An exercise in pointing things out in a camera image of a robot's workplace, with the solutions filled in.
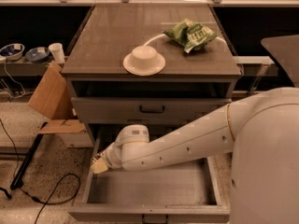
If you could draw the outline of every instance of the drawer front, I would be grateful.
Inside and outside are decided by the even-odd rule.
[[[183,125],[228,104],[230,99],[72,98],[86,123]]]

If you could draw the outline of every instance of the cable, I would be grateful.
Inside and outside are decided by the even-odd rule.
[[[161,34],[161,35],[156,35],[155,37],[153,37],[152,39],[148,40],[143,46],[147,46],[150,42],[156,40],[156,39],[159,39],[161,37],[164,37],[166,36],[165,34]]]
[[[21,97],[23,97],[25,94],[26,94],[26,90],[25,90],[25,88],[23,87],[23,85],[20,83],[20,82],[18,82],[17,80],[15,80],[12,76],[11,76],[11,74],[7,71],[7,60],[3,60],[3,62],[4,62],[4,70],[5,70],[5,72],[7,73],[7,75],[11,78],[11,80],[13,81],[13,82],[15,82],[16,84],[18,84],[18,85],[20,85],[21,86],[21,89],[22,89],[22,92],[23,92],[23,94],[21,94],[21,95],[19,95],[19,96],[13,96],[13,97],[11,97],[11,95],[9,94],[9,96],[10,96],[10,98],[14,98],[14,99],[18,99],[18,98],[21,98]]]
[[[77,187],[77,189],[75,190],[74,195],[73,195],[72,197],[70,197],[69,199],[64,200],[64,201],[61,201],[61,202],[57,202],[57,203],[49,203],[50,198],[53,196],[53,194],[55,193],[55,190],[58,188],[58,186],[60,185],[60,183],[61,183],[67,176],[71,176],[71,175],[74,176],[74,177],[77,179],[77,181],[78,181],[78,187]],[[56,184],[54,190],[52,191],[52,193],[50,194],[49,198],[48,198],[45,202],[42,202],[42,201],[40,201],[37,197],[30,195],[27,191],[25,191],[25,190],[23,190],[23,189],[21,189],[21,188],[19,188],[19,189],[20,189],[24,194],[26,194],[28,197],[30,197],[34,202],[36,202],[36,203],[42,203],[42,204],[43,204],[42,208],[39,210],[39,212],[38,212],[38,214],[37,214],[36,221],[35,221],[35,224],[36,224],[36,223],[37,223],[37,220],[38,220],[38,218],[39,218],[39,216],[40,216],[40,214],[41,214],[41,212],[42,212],[43,209],[46,207],[46,205],[57,205],[57,204],[67,203],[67,202],[73,200],[73,199],[77,196],[78,191],[79,191],[79,189],[80,189],[80,186],[81,186],[81,181],[80,181],[80,178],[79,178],[77,175],[75,175],[75,174],[66,174],[66,175],[64,175],[64,176],[57,182],[57,184]]]
[[[7,137],[10,139],[10,141],[11,141],[11,143],[12,143],[14,149],[15,149],[15,153],[16,153],[16,155],[17,155],[17,166],[16,166],[16,168],[15,168],[15,171],[13,172],[13,178],[15,178],[17,169],[18,169],[18,167],[19,167],[19,154],[18,154],[18,152],[17,152],[17,148],[16,148],[16,145],[15,145],[15,142],[14,142],[14,141],[12,140],[12,138],[9,136],[9,134],[8,134],[6,128],[4,127],[4,124],[3,124],[3,122],[2,122],[1,119],[0,119],[0,123],[1,123],[2,129],[3,129],[4,132],[7,134]],[[12,198],[11,195],[7,192],[6,189],[0,188],[0,190],[2,190],[2,191],[7,195],[7,198],[8,198],[8,199],[11,199],[11,198]]]
[[[5,91],[5,90],[3,90],[3,89],[0,89],[0,91],[2,91],[2,92],[5,92],[6,94],[8,94],[8,96],[10,97],[10,98],[14,98],[14,96],[12,96],[8,91]]]
[[[4,130],[4,132],[6,133],[7,137],[10,139],[12,145],[13,145],[13,148],[15,150],[15,153],[17,155],[17,166],[15,168],[15,171],[13,172],[13,178],[15,178],[16,176],[16,172],[17,172],[17,169],[19,167],[19,161],[20,161],[20,158],[19,158],[19,154],[18,154],[18,151],[17,151],[17,148],[16,148],[16,145],[15,145],[15,142],[12,140],[12,138],[10,137],[10,135],[8,134],[6,128],[4,127],[4,124],[2,122],[2,120],[0,119],[0,123],[1,123],[1,126],[2,126],[2,129]]]

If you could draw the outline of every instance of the green bag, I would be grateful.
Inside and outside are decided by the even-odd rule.
[[[185,19],[166,31],[165,35],[178,42],[189,53],[192,49],[199,50],[217,37],[207,26]]]

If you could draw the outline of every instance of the handle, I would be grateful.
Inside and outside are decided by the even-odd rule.
[[[152,223],[152,222],[146,222],[146,217],[142,215],[142,224],[168,224],[168,215],[166,215],[166,221],[161,223]]]
[[[152,113],[152,114],[162,114],[165,111],[164,105],[162,105],[161,109],[153,109],[153,108],[144,108],[142,105],[139,107],[139,111],[141,113]]]

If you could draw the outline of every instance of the cardboard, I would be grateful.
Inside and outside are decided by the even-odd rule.
[[[60,65],[51,62],[29,100],[29,106],[50,119],[39,133],[57,133],[67,147],[92,147],[84,124],[74,119],[73,106],[61,70]]]
[[[86,129],[77,119],[53,119],[39,133],[86,133]]]
[[[39,82],[28,105],[49,119],[73,119],[72,104],[61,76],[62,67],[51,62],[45,75]]]
[[[67,147],[93,147],[83,123],[77,119],[53,119],[39,133],[57,133]]]

